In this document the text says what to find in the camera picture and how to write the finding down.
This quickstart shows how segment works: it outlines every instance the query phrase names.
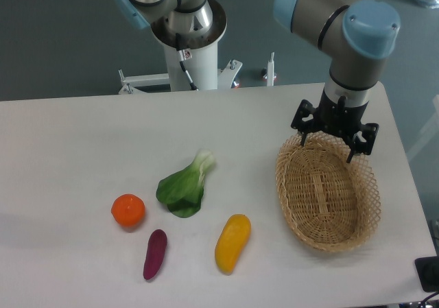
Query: yellow squash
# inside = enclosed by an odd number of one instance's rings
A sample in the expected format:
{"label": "yellow squash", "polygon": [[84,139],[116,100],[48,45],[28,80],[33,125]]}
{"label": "yellow squash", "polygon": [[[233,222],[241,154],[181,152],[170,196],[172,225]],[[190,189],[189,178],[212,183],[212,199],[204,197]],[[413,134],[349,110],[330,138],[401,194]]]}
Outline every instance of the yellow squash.
{"label": "yellow squash", "polygon": [[215,261],[223,273],[232,274],[251,230],[250,220],[244,214],[235,214],[228,219],[215,248]]}

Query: gray floor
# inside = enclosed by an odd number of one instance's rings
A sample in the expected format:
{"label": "gray floor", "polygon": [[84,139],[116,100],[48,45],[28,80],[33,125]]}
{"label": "gray floor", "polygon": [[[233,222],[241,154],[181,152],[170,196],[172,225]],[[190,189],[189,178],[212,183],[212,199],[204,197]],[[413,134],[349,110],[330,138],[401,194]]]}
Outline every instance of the gray floor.
{"label": "gray floor", "polygon": [[[329,58],[274,21],[273,0],[218,1],[228,15],[219,66],[231,58],[242,61],[242,86],[265,85],[260,72],[271,51],[276,84],[326,80]],[[402,20],[381,81],[407,150],[439,94],[439,10],[412,0],[382,1]],[[0,0],[0,41],[0,100],[113,95],[120,89],[119,68],[126,75],[166,72],[151,31],[132,29],[113,0]],[[428,220],[439,218],[438,145],[439,136],[411,164]]]}

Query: green leafy vegetable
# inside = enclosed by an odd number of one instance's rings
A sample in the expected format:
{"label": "green leafy vegetable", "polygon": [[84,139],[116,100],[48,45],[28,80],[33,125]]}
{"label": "green leafy vegetable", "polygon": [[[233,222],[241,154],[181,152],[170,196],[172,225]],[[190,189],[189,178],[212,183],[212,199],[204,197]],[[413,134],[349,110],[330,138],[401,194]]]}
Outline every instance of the green leafy vegetable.
{"label": "green leafy vegetable", "polygon": [[168,204],[169,212],[178,217],[191,217],[201,209],[201,198],[197,204],[191,204],[186,200],[179,200],[177,203]]}
{"label": "green leafy vegetable", "polygon": [[158,183],[156,197],[178,217],[191,217],[201,208],[204,177],[215,164],[208,150],[199,150],[192,163]]}

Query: metal bracket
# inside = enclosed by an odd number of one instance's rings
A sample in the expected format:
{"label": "metal bracket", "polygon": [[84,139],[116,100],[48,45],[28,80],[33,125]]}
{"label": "metal bracket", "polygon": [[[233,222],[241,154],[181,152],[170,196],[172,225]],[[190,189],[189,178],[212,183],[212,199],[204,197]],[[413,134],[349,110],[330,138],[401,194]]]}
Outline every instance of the metal bracket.
{"label": "metal bracket", "polygon": [[[241,68],[242,62],[231,60],[224,70],[218,69],[218,89],[222,90],[236,87],[235,79]],[[122,84],[122,89],[119,91],[119,94],[145,93],[136,87],[169,84],[169,75],[167,73],[125,77],[122,69],[119,69],[119,77]]]}
{"label": "metal bracket", "polygon": [[242,68],[242,62],[238,60],[230,60],[224,70],[218,75],[218,89],[226,90],[232,88],[235,78]]}

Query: woven basket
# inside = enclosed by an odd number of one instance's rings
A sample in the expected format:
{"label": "woven basket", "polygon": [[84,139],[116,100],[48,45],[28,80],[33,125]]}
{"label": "woven basket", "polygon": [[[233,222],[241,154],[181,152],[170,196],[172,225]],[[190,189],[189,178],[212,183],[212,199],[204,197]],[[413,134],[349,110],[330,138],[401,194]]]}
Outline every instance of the woven basket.
{"label": "woven basket", "polygon": [[351,250],[375,232],[381,203],[366,157],[354,156],[343,140],[323,132],[292,136],[276,162],[285,219],[304,243],[327,252]]}

